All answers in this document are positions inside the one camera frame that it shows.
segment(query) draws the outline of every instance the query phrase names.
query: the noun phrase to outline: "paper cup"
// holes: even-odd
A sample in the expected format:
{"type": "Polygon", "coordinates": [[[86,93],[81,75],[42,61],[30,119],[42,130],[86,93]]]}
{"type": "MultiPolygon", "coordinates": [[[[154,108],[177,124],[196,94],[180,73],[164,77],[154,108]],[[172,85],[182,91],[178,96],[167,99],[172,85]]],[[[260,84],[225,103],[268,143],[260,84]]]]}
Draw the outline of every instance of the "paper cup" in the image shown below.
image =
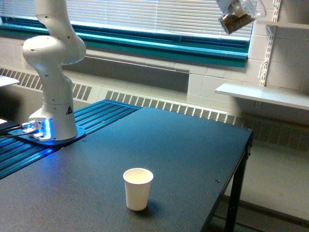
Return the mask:
{"type": "Polygon", "coordinates": [[[154,175],[143,168],[132,168],[124,173],[126,206],[134,211],[146,208],[154,175]]]}

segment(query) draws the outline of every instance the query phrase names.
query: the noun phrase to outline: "window blinds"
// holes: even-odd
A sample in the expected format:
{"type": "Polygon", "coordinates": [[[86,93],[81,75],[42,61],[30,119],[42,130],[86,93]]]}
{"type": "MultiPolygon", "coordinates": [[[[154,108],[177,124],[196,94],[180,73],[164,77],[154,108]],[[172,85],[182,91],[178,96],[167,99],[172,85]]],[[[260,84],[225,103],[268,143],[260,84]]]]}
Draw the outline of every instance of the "window blinds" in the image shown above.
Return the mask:
{"type": "MultiPolygon", "coordinates": [[[[225,34],[215,0],[67,0],[67,7],[72,24],[100,28],[247,41],[252,30],[225,34]]],[[[34,0],[2,0],[0,14],[36,19],[34,0]]]]}

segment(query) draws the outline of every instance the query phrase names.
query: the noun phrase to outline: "dark gray table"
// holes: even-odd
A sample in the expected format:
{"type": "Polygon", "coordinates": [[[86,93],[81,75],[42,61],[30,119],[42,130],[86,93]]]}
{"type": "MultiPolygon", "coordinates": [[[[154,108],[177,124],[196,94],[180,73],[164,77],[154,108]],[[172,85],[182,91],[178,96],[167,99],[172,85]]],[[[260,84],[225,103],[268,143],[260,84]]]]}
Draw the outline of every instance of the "dark gray table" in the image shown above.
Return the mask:
{"type": "Polygon", "coordinates": [[[144,108],[0,181],[2,232],[198,232],[234,175],[232,231],[252,131],[144,108]],[[126,208],[123,172],[154,173],[147,208],[126,208]]]}

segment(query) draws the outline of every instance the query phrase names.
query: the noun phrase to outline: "robotic arm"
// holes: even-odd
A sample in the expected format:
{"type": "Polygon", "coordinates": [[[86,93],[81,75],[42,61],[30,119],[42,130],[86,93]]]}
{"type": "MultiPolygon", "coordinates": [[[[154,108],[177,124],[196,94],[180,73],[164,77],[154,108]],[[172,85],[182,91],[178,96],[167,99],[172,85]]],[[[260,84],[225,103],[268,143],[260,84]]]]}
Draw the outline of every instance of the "robotic arm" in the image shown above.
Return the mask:
{"type": "Polygon", "coordinates": [[[29,117],[24,132],[40,141],[62,141],[77,135],[73,112],[72,81],[62,65],[84,59],[86,47],[74,32],[66,0],[35,0],[36,15],[50,36],[36,36],[24,43],[25,60],[38,72],[43,87],[43,106],[29,117]]]}

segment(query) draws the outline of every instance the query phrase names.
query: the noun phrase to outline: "blue led light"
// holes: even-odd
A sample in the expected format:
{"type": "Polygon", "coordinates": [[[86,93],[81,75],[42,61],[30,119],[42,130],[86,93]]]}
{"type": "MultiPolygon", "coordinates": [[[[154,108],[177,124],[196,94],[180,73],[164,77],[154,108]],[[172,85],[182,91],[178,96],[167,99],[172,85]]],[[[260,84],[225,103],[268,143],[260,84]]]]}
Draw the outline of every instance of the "blue led light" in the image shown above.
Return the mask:
{"type": "Polygon", "coordinates": [[[44,124],[45,124],[45,138],[50,139],[52,137],[52,133],[51,133],[50,121],[48,118],[44,120],[44,124]]]}

